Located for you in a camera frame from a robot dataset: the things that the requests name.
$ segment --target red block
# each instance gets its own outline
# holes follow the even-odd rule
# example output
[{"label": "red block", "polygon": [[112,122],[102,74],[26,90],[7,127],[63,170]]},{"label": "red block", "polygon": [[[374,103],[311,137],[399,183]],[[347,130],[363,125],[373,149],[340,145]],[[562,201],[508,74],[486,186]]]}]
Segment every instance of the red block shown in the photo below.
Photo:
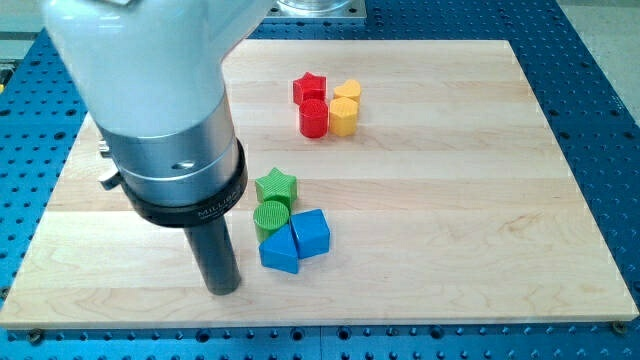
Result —
[{"label": "red block", "polygon": [[299,109],[300,133],[308,138],[323,137],[329,127],[329,108],[324,100],[309,99]]},{"label": "red block", "polygon": [[327,97],[327,78],[305,73],[300,79],[293,81],[293,102],[302,105],[308,99],[324,101]]}]

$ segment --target silver metal cylinder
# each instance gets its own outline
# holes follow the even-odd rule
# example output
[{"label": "silver metal cylinder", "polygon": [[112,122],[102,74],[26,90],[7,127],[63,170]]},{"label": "silver metal cylinder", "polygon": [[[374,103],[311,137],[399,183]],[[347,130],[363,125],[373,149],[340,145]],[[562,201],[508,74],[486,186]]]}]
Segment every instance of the silver metal cylinder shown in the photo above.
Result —
[{"label": "silver metal cylinder", "polygon": [[212,196],[238,161],[226,95],[207,118],[182,132],[146,138],[101,132],[129,188],[160,206],[191,205]]},{"label": "silver metal cylinder", "polygon": [[278,2],[297,10],[331,11],[346,5],[349,0],[278,0]]}]

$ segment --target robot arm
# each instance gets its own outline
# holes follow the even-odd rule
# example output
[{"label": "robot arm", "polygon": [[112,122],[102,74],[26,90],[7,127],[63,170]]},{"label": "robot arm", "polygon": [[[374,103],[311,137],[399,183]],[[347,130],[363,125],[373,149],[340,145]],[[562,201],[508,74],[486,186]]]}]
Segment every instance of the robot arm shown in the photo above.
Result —
[{"label": "robot arm", "polygon": [[215,294],[240,281],[221,215],[246,186],[221,62],[271,5],[47,0],[43,9],[134,208],[158,225],[185,228]]}]

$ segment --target metal base plate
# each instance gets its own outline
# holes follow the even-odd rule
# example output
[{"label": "metal base plate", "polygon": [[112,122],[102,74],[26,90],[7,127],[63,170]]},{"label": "metal base plate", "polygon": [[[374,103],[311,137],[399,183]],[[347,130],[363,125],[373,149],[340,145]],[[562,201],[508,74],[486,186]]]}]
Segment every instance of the metal base plate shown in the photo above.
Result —
[{"label": "metal base plate", "polygon": [[280,2],[271,8],[265,23],[332,23],[363,24],[367,18],[365,0],[351,0],[344,6],[329,11],[299,10]]}]

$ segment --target black ring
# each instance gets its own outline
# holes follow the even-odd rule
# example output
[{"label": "black ring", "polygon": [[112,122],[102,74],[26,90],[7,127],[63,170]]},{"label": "black ring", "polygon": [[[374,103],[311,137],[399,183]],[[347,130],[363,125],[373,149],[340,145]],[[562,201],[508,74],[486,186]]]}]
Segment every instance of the black ring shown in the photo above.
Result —
[{"label": "black ring", "polygon": [[231,210],[247,187],[248,175],[244,149],[239,140],[238,150],[238,165],[227,184],[212,197],[194,205],[180,207],[154,205],[140,199],[125,182],[120,185],[138,215],[153,224],[171,228],[203,225]]}]

